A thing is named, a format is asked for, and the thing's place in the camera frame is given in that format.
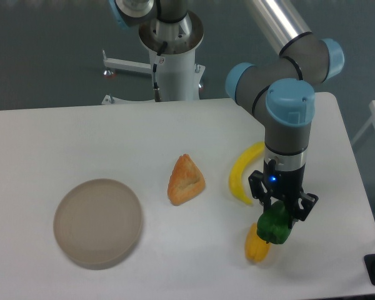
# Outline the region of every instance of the yellow banana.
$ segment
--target yellow banana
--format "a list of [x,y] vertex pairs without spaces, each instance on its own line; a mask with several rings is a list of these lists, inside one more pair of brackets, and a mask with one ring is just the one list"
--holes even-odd
[[244,192],[242,175],[248,164],[257,159],[264,152],[264,142],[257,142],[248,147],[237,159],[235,165],[229,174],[229,189],[233,196],[243,201],[247,205],[253,205],[253,202]]

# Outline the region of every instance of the beige plate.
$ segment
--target beige plate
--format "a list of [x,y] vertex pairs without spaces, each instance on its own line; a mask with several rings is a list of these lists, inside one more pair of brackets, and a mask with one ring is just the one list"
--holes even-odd
[[107,269],[129,252],[141,225],[142,210],[133,191],[118,181],[96,179],[64,197],[54,217],[54,235],[75,263]]

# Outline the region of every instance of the green bell pepper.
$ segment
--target green bell pepper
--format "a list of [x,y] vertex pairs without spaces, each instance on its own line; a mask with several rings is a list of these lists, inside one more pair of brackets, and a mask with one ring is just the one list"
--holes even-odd
[[285,204],[277,200],[258,219],[257,235],[264,241],[273,244],[285,243],[292,231],[288,228],[289,217]]

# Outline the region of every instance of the yellow pepper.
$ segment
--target yellow pepper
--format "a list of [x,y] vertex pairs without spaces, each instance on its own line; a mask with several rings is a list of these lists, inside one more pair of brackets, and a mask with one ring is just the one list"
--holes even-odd
[[248,164],[257,159],[264,152],[264,142],[257,142],[247,148],[237,159],[229,174],[229,189],[236,198],[247,205],[253,205],[252,200],[246,196],[242,183],[242,175]]
[[263,241],[257,235],[257,223],[253,223],[247,234],[246,243],[244,245],[246,258],[255,263],[259,263],[267,256],[269,247],[271,247],[271,243],[267,244],[266,241]]

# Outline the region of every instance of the pastry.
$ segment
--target pastry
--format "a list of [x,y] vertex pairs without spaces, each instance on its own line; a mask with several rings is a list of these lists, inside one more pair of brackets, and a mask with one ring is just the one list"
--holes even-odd
[[188,154],[177,160],[168,184],[168,198],[181,205],[200,194],[206,186],[203,175]]

